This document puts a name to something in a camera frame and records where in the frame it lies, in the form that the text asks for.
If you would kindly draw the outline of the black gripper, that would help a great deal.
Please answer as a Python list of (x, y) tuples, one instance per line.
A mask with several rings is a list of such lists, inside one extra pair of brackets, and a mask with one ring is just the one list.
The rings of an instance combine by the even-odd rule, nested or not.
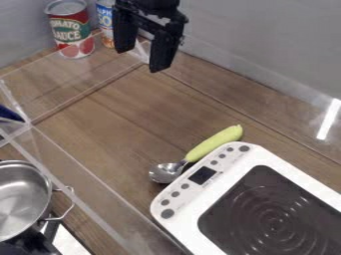
[(154, 35), (150, 71), (156, 73), (171, 66), (183, 27), (188, 22), (178, 10), (179, 0), (116, 0), (113, 5), (113, 41), (119, 54), (135, 47), (138, 31)]

